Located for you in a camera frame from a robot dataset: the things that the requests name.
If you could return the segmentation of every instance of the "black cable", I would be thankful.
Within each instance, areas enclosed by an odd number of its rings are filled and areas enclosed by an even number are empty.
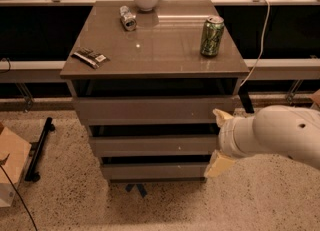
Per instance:
[[[24,208],[26,209],[27,213],[29,214],[29,217],[30,217],[30,219],[31,219],[31,221],[32,221],[32,224],[33,224],[33,226],[34,226],[34,229],[35,229],[36,231],[38,231],[38,228],[37,228],[37,226],[36,226],[36,223],[34,222],[34,219],[32,218],[31,213],[30,213],[30,211],[28,210],[26,204],[24,203],[24,201],[23,201],[21,195],[19,194],[18,190],[16,189],[16,187],[15,187],[14,184],[12,183],[12,181],[11,181],[11,179],[9,178],[7,172],[3,169],[2,165],[0,165],[0,168],[2,169],[3,173],[6,175],[7,179],[10,181],[10,183],[11,183],[14,191],[16,191],[16,193],[17,193],[18,196],[20,197],[20,200],[21,200]]]
[[[5,60],[8,62],[9,67],[8,67],[7,70],[1,71],[0,74],[8,73],[8,72],[11,70],[11,62],[10,62],[10,59],[9,59],[9,58],[3,58],[3,59],[5,59]]]

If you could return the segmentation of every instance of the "dresser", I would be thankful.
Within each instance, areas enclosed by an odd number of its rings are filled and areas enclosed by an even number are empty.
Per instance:
[[[126,31],[128,6],[137,28]],[[107,56],[99,69],[69,57],[61,72],[108,182],[205,180],[218,147],[212,110],[232,113],[248,68],[225,29],[220,52],[200,51],[211,1],[161,0],[140,12],[131,0],[96,2],[70,55]]]

